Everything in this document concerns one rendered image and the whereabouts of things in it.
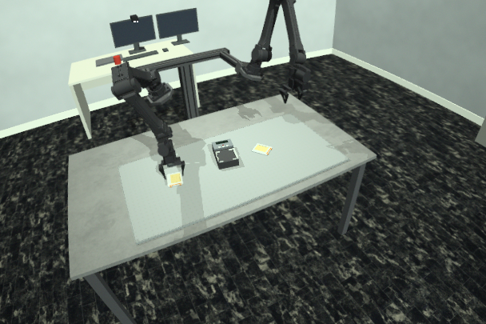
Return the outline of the white gel cassette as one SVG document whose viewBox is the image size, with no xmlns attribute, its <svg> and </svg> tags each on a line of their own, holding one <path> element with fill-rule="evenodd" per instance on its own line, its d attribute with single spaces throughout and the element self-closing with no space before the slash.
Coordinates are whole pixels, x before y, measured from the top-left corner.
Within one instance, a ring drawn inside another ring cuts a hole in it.
<svg viewBox="0 0 486 324">
<path fill-rule="evenodd" d="M 174 173 L 174 174 L 167 174 L 167 182 L 168 182 L 168 187 L 182 185 L 183 181 L 182 181 L 181 172 Z"/>
</svg>

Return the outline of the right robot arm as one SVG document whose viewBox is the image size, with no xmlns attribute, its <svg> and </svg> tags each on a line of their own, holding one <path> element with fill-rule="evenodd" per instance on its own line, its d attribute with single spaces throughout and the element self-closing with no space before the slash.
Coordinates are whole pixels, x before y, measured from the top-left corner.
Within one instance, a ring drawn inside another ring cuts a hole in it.
<svg viewBox="0 0 486 324">
<path fill-rule="evenodd" d="M 169 139 L 173 137 L 171 134 L 173 131 L 170 126 L 167 126 L 157 117 L 140 95 L 141 88 L 149 88 L 152 93 L 149 92 L 148 95 L 153 102 L 156 102 L 169 93 L 171 89 L 165 82 L 161 82 L 161 76 L 157 69 L 151 71 L 139 70 L 129 66 L 129 62 L 124 62 L 111 67 L 111 73 L 113 80 L 112 94 L 118 101 L 122 99 L 127 101 L 149 125 L 157 142 L 159 141 L 157 152 L 163 157 L 164 163 L 166 160 L 167 167 L 173 167 L 174 162 L 177 161 L 175 150 L 169 152 L 169 150 L 173 150 L 173 141 Z"/>
</svg>

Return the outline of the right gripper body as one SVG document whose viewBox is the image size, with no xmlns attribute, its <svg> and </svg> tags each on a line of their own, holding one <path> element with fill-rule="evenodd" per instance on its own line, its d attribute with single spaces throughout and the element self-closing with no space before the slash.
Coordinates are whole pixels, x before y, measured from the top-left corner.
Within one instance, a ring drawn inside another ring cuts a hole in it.
<svg viewBox="0 0 486 324">
<path fill-rule="evenodd" d="M 181 161 L 180 157 L 177 157 L 177 161 L 174 162 L 174 166 L 184 165 L 185 161 Z M 162 166 L 166 165 L 164 160 L 161 160 L 161 164 L 158 165 L 158 168 L 162 168 Z"/>
</svg>

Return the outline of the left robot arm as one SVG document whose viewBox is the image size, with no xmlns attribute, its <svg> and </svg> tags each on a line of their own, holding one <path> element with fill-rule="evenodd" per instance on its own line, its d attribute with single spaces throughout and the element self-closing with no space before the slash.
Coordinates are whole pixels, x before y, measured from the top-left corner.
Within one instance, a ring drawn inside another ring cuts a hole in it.
<svg viewBox="0 0 486 324">
<path fill-rule="evenodd" d="M 260 40 L 258 44 L 255 44 L 255 47 L 252 50 L 251 61 L 247 66 L 243 66 L 242 69 L 247 74 L 263 77 L 264 74 L 260 71 L 260 68 L 263 62 L 269 62 L 272 58 L 272 47 L 270 46 L 270 41 L 277 19 L 278 10 L 281 5 L 289 38 L 289 64 L 292 64 L 289 67 L 289 77 L 292 77 L 289 78 L 289 87 L 292 89 L 298 88 L 300 93 L 304 94 L 309 89 L 308 81 L 311 78 L 311 70 L 304 66 L 306 62 L 306 53 L 301 43 L 301 37 L 297 25 L 297 18 L 293 5 L 295 2 L 296 0 L 269 0 L 269 7 L 265 17 L 265 23 L 261 32 Z"/>
</svg>

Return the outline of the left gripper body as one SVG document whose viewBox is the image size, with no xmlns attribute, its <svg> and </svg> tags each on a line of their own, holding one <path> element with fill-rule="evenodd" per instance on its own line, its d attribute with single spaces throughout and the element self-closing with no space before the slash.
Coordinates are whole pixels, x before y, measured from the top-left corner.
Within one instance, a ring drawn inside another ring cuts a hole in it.
<svg viewBox="0 0 486 324">
<path fill-rule="evenodd" d="M 283 93 L 286 93 L 286 90 L 287 90 L 287 91 L 290 91 L 290 90 L 299 91 L 299 90 L 298 90 L 298 88 L 294 88 L 294 89 L 290 88 L 288 83 L 287 83 L 287 84 L 284 84 L 284 85 L 282 86 L 282 88 L 280 88 L 279 90 L 280 90 L 281 92 L 283 92 Z"/>
</svg>

